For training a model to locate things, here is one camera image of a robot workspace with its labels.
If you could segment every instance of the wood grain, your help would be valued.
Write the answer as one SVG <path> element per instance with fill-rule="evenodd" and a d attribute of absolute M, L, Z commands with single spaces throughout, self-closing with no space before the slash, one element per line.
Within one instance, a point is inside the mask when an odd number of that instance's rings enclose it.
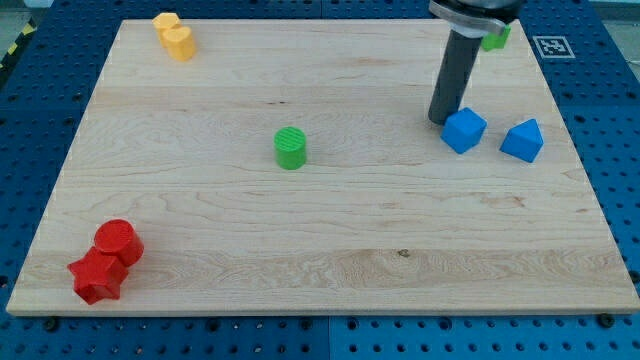
<path fill-rule="evenodd" d="M 186 20 L 167 56 L 123 22 L 8 311 L 19 316 L 633 312 L 635 289 L 518 23 L 464 104 L 489 126 L 455 154 L 424 118 L 448 25 Z M 498 151 L 535 117 L 534 164 Z M 272 137 L 308 137 L 284 171 Z M 107 219 L 145 243 L 122 299 L 67 263 Z"/>

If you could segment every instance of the red cylinder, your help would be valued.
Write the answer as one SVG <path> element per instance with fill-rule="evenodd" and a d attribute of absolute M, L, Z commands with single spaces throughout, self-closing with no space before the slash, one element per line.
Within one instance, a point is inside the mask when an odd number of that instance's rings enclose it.
<path fill-rule="evenodd" d="M 118 257 L 126 267 L 140 260 L 144 251 L 144 245 L 133 226 L 122 219 L 102 224 L 96 231 L 94 242 L 101 253 Z"/>

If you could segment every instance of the toy block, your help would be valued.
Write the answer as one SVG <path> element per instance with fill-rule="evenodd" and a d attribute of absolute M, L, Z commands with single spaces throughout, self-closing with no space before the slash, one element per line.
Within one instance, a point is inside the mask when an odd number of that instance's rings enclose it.
<path fill-rule="evenodd" d="M 527 162 L 533 162 L 544 145 L 536 119 L 527 120 L 509 129 L 500 151 Z"/>
<path fill-rule="evenodd" d="M 162 37 L 169 55 L 178 61 L 187 61 L 196 53 L 196 42 L 188 26 L 166 30 Z"/>
<path fill-rule="evenodd" d="M 503 49 L 509 38 L 511 32 L 511 26 L 507 25 L 502 32 L 502 35 L 489 34 L 482 38 L 480 45 L 484 51 L 491 51 L 493 49 Z"/>
<path fill-rule="evenodd" d="M 120 284 L 129 275 L 117 257 L 102 254 L 95 247 L 67 268 L 75 277 L 73 290 L 89 305 L 102 299 L 119 299 Z"/>
<path fill-rule="evenodd" d="M 126 267 L 140 260 L 144 252 L 144 245 L 133 226 L 122 219 L 110 220 L 100 226 L 94 242 L 101 253 L 117 257 Z"/>
<path fill-rule="evenodd" d="M 291 126 L 282 128 L 276 133 L 273 142 L 276 162 L 281 168 L 295 170 L 307 161 L 307 140 L 302 130 Z"/>
<path fill-rule="evenodd" d="M 158 40 L 160 41 L 160 44 L 162 44 L 162 47 L 167 47 L 164 37 L 162 37 L 165 30 L 175 29 L 181 26 L 180 18 L 176 13 L 160 13 L 151 20 L 151 22 L 153 23 L 153 27 L 156 28 Z"/>
<path fill-rule="evenodd" d="M 462 154 L 480 142 L 487 122 L 473 110 L 464 108 L 449 116 L 440 138 L 455 152 Z"/>

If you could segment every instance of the black cylinder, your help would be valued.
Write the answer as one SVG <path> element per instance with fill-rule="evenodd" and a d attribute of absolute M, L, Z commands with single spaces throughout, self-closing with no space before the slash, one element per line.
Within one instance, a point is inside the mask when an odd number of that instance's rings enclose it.
<path fill-rule="evenodd" d="M 429 119 L 444 125 L 458 111 L 482 38 L 470 39 L 451 30 L 429 106 Z"/>

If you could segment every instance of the blue cube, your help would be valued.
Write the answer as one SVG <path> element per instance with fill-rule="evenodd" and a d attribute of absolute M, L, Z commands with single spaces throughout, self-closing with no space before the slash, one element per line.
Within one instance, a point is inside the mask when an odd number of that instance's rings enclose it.
<path fill-rule="evenodd" d="M 512 127 L 500 146 L 500 151 L 526 162 L 533 162 L 542 148 L 544 140 L 536 119 Z"/>
<path fill-rule="evenodd" d="M 476 146 L 487 127 L 487 122 L 469 108 L 449 116 L 440 138 L 455 152 L 462 154 Z"/>

